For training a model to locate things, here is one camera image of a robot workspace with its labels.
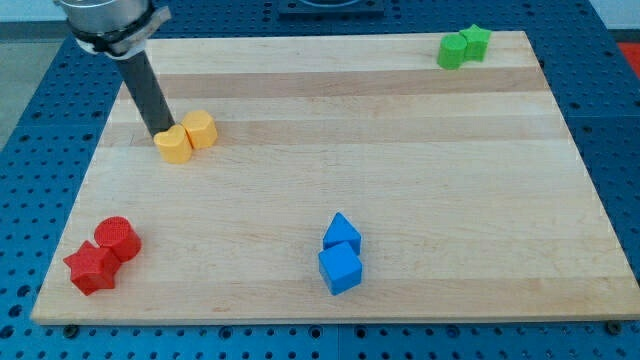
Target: blue cube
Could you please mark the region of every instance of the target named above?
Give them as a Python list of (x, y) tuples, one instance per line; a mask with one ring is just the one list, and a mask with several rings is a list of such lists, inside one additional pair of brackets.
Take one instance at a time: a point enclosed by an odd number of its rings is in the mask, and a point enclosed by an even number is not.
[(332, 295), (349, 290), (362, 281), (362, 263), (349, 243), (323, 250), (318, 259), (320, 274)]
[(336, 213), (322, 239), (322, 248), (327, 250), (342, 242), (348, 242), (356, 255), (360, 255), (362, 236), (341, 213)]

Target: perforated metal table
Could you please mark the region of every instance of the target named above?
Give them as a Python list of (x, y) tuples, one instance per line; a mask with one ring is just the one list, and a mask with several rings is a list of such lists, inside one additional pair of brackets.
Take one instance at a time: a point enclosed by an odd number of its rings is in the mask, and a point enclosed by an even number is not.
[[(387, 0), (383, 17), (282, 20), (272, 1), (164, 3), (174, 18), (157, 37), (442, 32), (471, 23), (525, 30), (640, 276), (640, 83), (588, 1)], [(67, 39), (0, 154), (0, 359), (640, 358), (640, 322), (81, 327), (77, 334), (32, 323), (121, 81), (112, 62)]]

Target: wooden board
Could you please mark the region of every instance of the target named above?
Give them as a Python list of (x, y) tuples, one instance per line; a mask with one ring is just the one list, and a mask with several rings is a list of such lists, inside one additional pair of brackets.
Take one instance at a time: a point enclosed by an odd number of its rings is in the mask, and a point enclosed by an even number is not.
[[(42, 324), (624, 319), (640, 291), (522, 32), (436, 64), (443, 34), (154, 40), (179, 119), (218, 144), (163, 163), (122, 89), (32, 317)], [(329, 295), (336, 211), (361, 286)], [(103, 218), (144, 241), (83, 296), (61, 259)]]

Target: green block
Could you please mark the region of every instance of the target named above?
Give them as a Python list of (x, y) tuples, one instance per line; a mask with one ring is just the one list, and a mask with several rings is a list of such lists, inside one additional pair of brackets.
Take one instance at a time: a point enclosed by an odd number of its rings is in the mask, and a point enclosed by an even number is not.
[(447, 35), (440, 41), (438, 65), (447, 70), (454, 70), (464, 62), (467, 40), (461, 35)]
[(476, 24), (470, 28), (460, 30), (460, 35), (467, 40), (467, 50), (464, 60), (483, 61), (489, 46), (489, 38), (491, 38), (491, 30), (483, 29)]

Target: yellow block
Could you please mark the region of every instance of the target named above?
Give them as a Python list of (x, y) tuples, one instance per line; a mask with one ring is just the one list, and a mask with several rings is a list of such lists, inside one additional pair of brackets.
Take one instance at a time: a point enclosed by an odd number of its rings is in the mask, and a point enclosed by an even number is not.
[(191, 158), (193, 149), (182, 125), (173, 125), (169, 130), (157, 133), (153, 142), (168, 163), (184, 164)]
[(194, 149), (203, 149), (213, 145), (218, 138), (218, 131), (213, 117), (205, 110), (187, 113), (182, 119), (182, 126)]

